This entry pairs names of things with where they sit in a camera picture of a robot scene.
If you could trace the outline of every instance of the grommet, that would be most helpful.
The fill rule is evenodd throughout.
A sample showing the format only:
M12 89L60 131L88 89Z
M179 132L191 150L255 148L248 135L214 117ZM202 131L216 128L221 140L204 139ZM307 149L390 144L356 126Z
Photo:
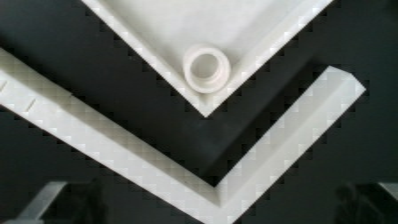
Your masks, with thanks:
M195 63L198 63L198 58L205 56L207 60L214 60L214 71L205 71L204 74L193 71ZM211 63L200 62L198 68L209 68ZM184 79L191 89L198 93L213 93L223 87L229 80L230 65L227 57L221 51L207 44L198 44L189 47L182 57L182 72Z

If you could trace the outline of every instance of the white plastic ring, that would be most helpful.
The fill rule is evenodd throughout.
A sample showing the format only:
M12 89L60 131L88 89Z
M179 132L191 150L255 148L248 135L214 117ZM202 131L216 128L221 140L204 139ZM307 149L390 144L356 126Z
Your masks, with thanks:
M202 55L209 55L216 59L216 69L205 77L191 71L193 62ZM188 49L182 58L182 72L188 85L198 93L213 93L220 90L229 80L230 65L223 53L207 44L198 44Z

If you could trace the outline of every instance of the black background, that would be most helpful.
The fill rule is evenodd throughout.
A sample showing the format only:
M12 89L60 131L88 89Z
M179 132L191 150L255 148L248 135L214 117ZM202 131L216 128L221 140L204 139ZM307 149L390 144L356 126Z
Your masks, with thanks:
M332 223L335 187L398 181L398 1L332 3L209 118L202 118L79 1L0 0L0 44L214 184L326 65L367 92L241 223ZM3 109L0 219L49 180L104 185L110 223L195 223Z

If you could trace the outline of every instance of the hole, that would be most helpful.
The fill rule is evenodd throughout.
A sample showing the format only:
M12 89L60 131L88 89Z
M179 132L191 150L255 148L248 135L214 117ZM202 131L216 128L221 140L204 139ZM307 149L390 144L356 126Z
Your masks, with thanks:
M216 58L211 54L202 54L191 63L191 74L197 78L209 78L216 71Z
M31 100L31 102L30 102L30 104L28 104L28 107L26 107L26 109L24 109L24 112L28 112L28 110L31 109L33 103L35 103L35 99Z
M0 92L3 91L5 85L6 85L6 80L5 80L3 83L0 84Z

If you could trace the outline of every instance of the white frame edge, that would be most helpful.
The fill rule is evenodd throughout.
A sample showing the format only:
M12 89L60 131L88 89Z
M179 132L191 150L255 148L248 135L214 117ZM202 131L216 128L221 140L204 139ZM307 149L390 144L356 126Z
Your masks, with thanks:
M271 29L253 49L246 52L246 56L232 66L230 78L225 86L214 93L200 94L189 88L182 74L177 74L172 66L156 54L134 31L127 29L127 25L117 17L117 13L111 8L106 6L104 1L81 0L204 117L209 116L234 90L239 88L259 67L269 60L275 52L332 2L332 0L300 1L301 2L296 5L294 10L287 14L284 20L280 20L280 23Z
M0 50L0 104L205 224L230 224L353 104L364 87L328 67L216 187Z

